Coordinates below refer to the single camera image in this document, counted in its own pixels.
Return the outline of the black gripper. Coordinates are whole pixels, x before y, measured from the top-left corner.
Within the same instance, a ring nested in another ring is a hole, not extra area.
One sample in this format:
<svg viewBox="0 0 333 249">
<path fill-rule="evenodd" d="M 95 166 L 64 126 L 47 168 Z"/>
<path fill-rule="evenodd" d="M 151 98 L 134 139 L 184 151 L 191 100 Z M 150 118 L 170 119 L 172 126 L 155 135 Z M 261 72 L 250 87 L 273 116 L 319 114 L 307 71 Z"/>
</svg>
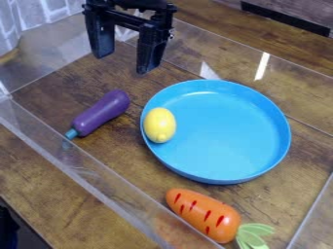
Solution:
<svg viewBox="0 0 333 249">
<path fill-rule="evenodd" d="M 115 25 L 139 30 L 136 73 L 162 62 L 176 7 L 167 0 L 85 0 L 83 14 L 91 52 L 103 58 L 115 51 Z"/>
</svg>

